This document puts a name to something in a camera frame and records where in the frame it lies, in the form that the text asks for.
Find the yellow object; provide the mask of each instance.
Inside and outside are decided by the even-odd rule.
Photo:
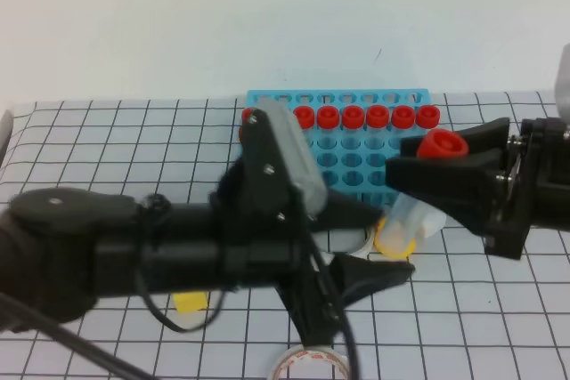
[[[378,225],[376,226],[376,236],[374,237],[374,246],[376,247],[376,249],[378,249],[378,251],[381,254],[385,255],[388,258],[392,258],[395,260],[405,260],[416,250],[416,239],[412,239],[408,244],[408,246],[402,252],[394,251],[394,249],[392,248],[396,246],[390,245],[389,242],[380,242],[380,232],[382,231],[382,229],[384,229],[384,226],[386,225],[386,219],[387,219],[386,216],[382,217]]]
[[[208,307],[208,298],[203,291],[195,293],[173,294],[175,308],[178,313],[191,313]]]

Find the grid paper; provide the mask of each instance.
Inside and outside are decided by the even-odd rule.
[[[432,94],[441,127],[460,130],[510,117],[556,116],[552,93]],[[203,202],[239,152],[245,99],[65,101],[19,106],[0,170],[2,208],[21,191],[71,186],[174,202]],[[331,232],[329,249],[362,234]],[[365,379],[567,379],[570,370],[570,234],[532,229],[520,262],[489,257],[481,239],[449,220],[411,259],[404,286],[348,309]],[[210,299],[217,298],[212,293]],[[198,323],[205,312],[167,316]],[[170,379],[266,378],[298,335],[272,289],[229,294],[205,331],[164,329],[138,297],[100,301],[67,325],[103,349]],[[340,337],[335,348],[344,352]],[[293,367],[290,378],[339,378],[331,368]],[[109,378],[47,337],[0,334],[0,380]]]

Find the screw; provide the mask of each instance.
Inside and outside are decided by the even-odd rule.
[[[509,176],[509,177],[505,177],[504,175],[500,175],[498,174],[496,177],[498,182],[511,182],[513,180],[513,177]]]

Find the red-capped test tube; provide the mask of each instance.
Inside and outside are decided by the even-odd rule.
[[[416,111],[410,106],[398,106],[392,112],[392,133],[390,147],[400,149],[400,139],[402,134],[413,128],[416,121]]]
[[[416,156],[449,159],[467,156],[468,152],[467,142],[458,134],[446,129],[433,129],[421,141]],[[414,251],[419,241],[428,237],[427,230],[431,229],[432,234],[436,231],[433,230],[434,224],[443,227],[443,223],[445,214],[437,208],[400,193],[380,232],[378,248],[390,258],[403,259]]]
[[[387,136],[386,126],[390,118],[390,111],[385,106],[370,106],[366,110],[366,147],[371,150],[382,149]]]
[[[416,113],[416,125],[424,129],[433,129],[439,125],[440,112],[436,106],[421,106]]]
[[[311,147],[313,145],[314,130],[314,110],[309,106],[299,106],[293,110],[293,114],[297,117],[297,121],[306,138],[306,143]]]
[[[337,145],[336,129],[340,124],[338,109],[334,106],[322,106],[317,110],[317,125],[319,126],[319,139],[317,144],[321,149],[333,149]]]
[[[342,147],[353,150],[360,146],[359,130],[364,126],[364,110],[359,106],[342,109]]]
[[[241,112],[241,123],[243,124],[246,120],[248,120],[249,115],[251,114],[251,112],[253,110],[255,110],[255,107],[247,107],[246,109],[244,109]],[[239,137],[240,137],[240,142],[241,142],[241,126],[240,126],[240,131],[239,131]]]

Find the test tube rack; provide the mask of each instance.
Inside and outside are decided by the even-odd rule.
[[[255,107],[264,97],[287,103],[294,111],[299,106],[313,109],[315,117],[319,108],[333,106],[342,116],[348,106],[359,106],[364,112],[374,105],[388,108],[390,118],[398,106],[410,106],[417,110],[431,104],[427,89],[374,89],[374,90],[251,90],[248,92],[247,106]],[[400,153],[399,140],[423,135],[427,129],[414,125],[410,129],[395,129],[390,123],[382,130],[382,147],[371,149],[366,139],[369,129],[363,127],[354,130],[358,147],[347,149],[343,146],[346,129],[340,124],[332,131],[321,129],[316,121],[312,129],[307,129],[307,139],[324,181],[329,187],[339,192],[354,196],[374,206],[391,206],[397,192],[386,186],[386,159]],[[323,135],[335,140],[334,147],[324,149],[319,140]]]

